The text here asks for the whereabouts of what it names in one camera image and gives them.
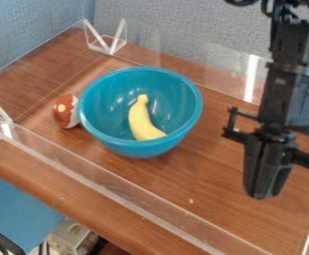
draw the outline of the bowl rim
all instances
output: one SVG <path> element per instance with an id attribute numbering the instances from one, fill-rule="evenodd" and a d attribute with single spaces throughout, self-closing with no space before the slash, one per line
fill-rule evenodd
<path id="1" fill-rule="evenodd" d="M 82 111 L 84 98 L 85 98 L 86 94 L 89 93 L 90 89 L 93 88 L 93 86 L 96 86 L 100 81 L 102 81 L 104 79 L 112 77 L 113 75 L 127 73 L 127 72 L 132 72 L 133 70 L 155 71 L 155 72 L 167 73 L 171 76 L 175 76 L 176 78 L 183 80 L 183 82 L 187 84 L 188 88 L 191 89 L 193 98 L 195 98 L 195 106 L 193 106 L 191 117 L 188 118 L 188 120 L 184 122 L 184 124 L 175 131 L 172 131 L 171 133 L 168 133 L 165 136 L 163 136 L 160 138 L 148 139 L 148 140 L 128 140 L 128 139 L 121 139 L 121 138 L 112 137 L 108 134 L 98 131 L 90 125 L 90 123 L 88 122 L 88 120 L 85 118 L 85 115 L 84 115 L 84 111 Z M 192 83 L 192 81 L 185 76 L 180 75 L 179 73 L 176 73 L 171 70 L 167 70 L 167 69 L 163 69 L 163 68 L 155 68 L 155 67 L 124 68 L 124 69 L 115 70 L 115 71 L 106 73 L 105 75 L 100 76 L 85 87 L 85 89 L 84 89 L 84 91 L 82 91 L 82 93 L 78 97 L 78 102 L 77 102 L 77 116 L 78 116 L 78 120 L 80 120 L 80 123 L 81 123 L 84 129 L 88 131 L 89 134 L 92 134 L 102 142 L 116 144 L 116 145 L 131 145 L 131 146 L 144 147 L 147 145 L 153 145 L 153 144 L 161 143 L 163 141 L 172 140 L 172 139 L 177 138 L 179 136 L 181 136 L 184 133 L 188 132 L 188 130 L 191 129 L 191 127 L 196 123 L 196 121 L 200 117 L 200 114 L 201 114 L 201 96 L 200 96 L 200 92 L 196 88 L 196 85 Z"/>

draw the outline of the clear acrylic enclosure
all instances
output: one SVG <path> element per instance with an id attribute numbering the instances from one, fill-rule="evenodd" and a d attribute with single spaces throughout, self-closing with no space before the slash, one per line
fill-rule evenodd
<path id="1" fill-rule="evenodd" d="M 226 123 L 215 124 L 207 116 L 227 119 L 231 105 L 219 113 L 212 108 L 217 94 L 256 110 L 267 60 L 132 20 L 121 21 L 116 35 L 100 38 L 96 32 L 98 24 L 92 30 L 80 20 L 0 70 L 0 142 L 13 144 L 209 254 L 309 254 L 309 170 L 295 167 L 278 197 L 252 200 L 240 186 L 242 147 L 220 138 Z M 167 34 L 175 34 L 176 41 L 168 41 Z M 177 43 L 188 51 L 177 51 Z M 94 79 L 135 66 L 177 72 L 203 95 L 203 116 L 191 135 L 157 158 L 113 154 L 82 127 L 58 129 L 50 115 L 60 95 L 78 98 Z M 298 138 L 309 148 L 309 137 Z M 217 170 L 222 164 L 227 171 Z"/>

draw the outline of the teal plastic bowl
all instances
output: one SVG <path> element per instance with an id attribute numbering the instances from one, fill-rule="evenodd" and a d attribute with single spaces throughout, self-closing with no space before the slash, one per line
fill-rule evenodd
<path id="1" fill-rule="evenodd" d="M 137 95 L 147 94 L 152 124 L 167 134 L 135 140 L 128 111 Z M 176 146 L 201 112 L 201 97 L 193 83 L 164 69 L 136 67 L 115 71 L 85 88 L 77 104 L 84 129 L 115 153 L 152 157 Z"/>

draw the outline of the wooden table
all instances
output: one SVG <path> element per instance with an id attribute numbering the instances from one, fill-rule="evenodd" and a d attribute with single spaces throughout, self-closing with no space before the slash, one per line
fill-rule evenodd
<path id="1" fill-rule="evenodd" d="M 116 69 L 133 66 L 132 62 L 121 59 L 132 54 L 141 56 L 143 64 L 177 71 L 201 85 L 197 88 L 203 97 L 203 112 L 196 126 L 175 149 L 149 159 L 113 154 L 81 127 L 58 129 L 50 117 L 56 97 L 64 93 L 78 96 L 89 81 Z M 239 80 L 226 72 L 132 45 L 121 49 L 117 58 L 104 56 L 88 50 L 81 31 L 72 30 L 0 72 L 0 105 L 16 124 L 260 249 L 271 254 L 300 254 L 309 231 L 309 170 L 294 167 L 278 197 L 263 201 L 251 199 L 242 189 L 242 145 L 219 136 L 230 106 L 256 111 L 256 106 L 211 90 L 234 90 L 228 84 Z M 243 120 L 239 126 L 252 130 L 256 123 Z M 298 142 L 309 150 L 309 137 L 298 135 Z M 94 176 L 84 169 L 76 169 L 76 172 Z M 0 141 L 0 177 L 131 254 L 205 254 L 4 141 Z M 227 240 L 213 238 L 226 245 Z M 231 242 L 228 246 L 228 254 L 248 254 Z"/>

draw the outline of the yellow banana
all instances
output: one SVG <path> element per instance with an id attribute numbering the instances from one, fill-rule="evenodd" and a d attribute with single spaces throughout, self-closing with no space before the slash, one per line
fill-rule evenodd
<path id="1" fill-rule="evenodd" d="M 147 103 L 149 99 L 145 94 L 137 96 L 137 101 L 129 108 L 128 122 L 133 137 L 137 140 L 156 139 L 165 133 L 151 123 Z"/>

